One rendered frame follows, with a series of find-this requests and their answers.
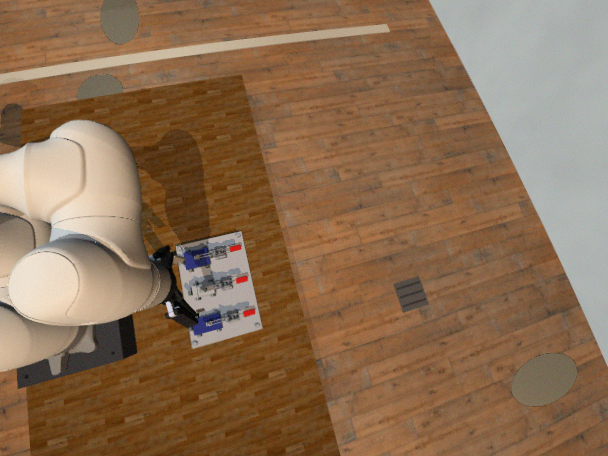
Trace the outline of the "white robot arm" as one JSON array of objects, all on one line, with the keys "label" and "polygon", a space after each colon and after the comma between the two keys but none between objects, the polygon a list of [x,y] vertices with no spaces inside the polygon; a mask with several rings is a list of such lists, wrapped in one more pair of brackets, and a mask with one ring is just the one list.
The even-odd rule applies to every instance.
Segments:
[{"label": "white robot arm", "polygon": [[125,139],[91,120],[50,138],[0,154],[0,372],[48,359],[64,373],[69,354],[98,348],[96,324],[158,305],[171,287],[146,251]]}]

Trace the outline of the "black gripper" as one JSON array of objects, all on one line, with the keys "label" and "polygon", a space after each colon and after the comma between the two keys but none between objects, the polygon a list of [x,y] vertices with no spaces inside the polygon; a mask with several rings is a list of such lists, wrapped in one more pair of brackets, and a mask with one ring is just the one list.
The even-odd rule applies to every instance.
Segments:
[{"label": "black gripper", "polygon": [[150,260],[158,262],[162,260],[160,261],[160,263],[167,268],[171,277],[170,292],[164,299],[164,301],[160,304],[167,306],[168,311],[167,313],[165,313],[166,319],[172,319],[177,323],[183,325],[184,327],[190,328],[199,323],[195,317],[198,316],[199,313],[205,311],[205,309],[202,308],[194,311],[191,306],[183,299],[183,294],[178,290],[177,287],[177,280],[175,274],[173,273],[172,264],[177,264],[179,262],[184,261],[185,257],[177,255],[176,251],[170,252],[170,249],[170,246],[167,245],[158,249],[152,255],[149,255]]}]

